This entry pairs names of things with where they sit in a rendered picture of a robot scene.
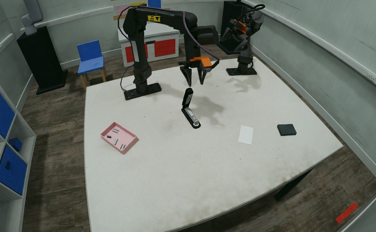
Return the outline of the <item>pink shallow tray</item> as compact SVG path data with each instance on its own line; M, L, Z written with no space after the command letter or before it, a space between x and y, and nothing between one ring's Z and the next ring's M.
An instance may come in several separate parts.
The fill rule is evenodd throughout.
M119 130L119 132L113 132L112 130L114 129ZM109 125L100 135L104 141L106 141L123 155L138 141L137 135L127 130L115 121L111 125ZM110 135L111 138L107 138L106 135ZM116 145L113 144L115 138L118 139ZM123 150L120 149L122 144L125 144L125 148Z

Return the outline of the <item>white sheet of paper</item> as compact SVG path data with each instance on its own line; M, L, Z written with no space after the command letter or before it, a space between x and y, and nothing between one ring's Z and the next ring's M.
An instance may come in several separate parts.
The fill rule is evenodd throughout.
M241 125L238 142L252 144L253 128Z

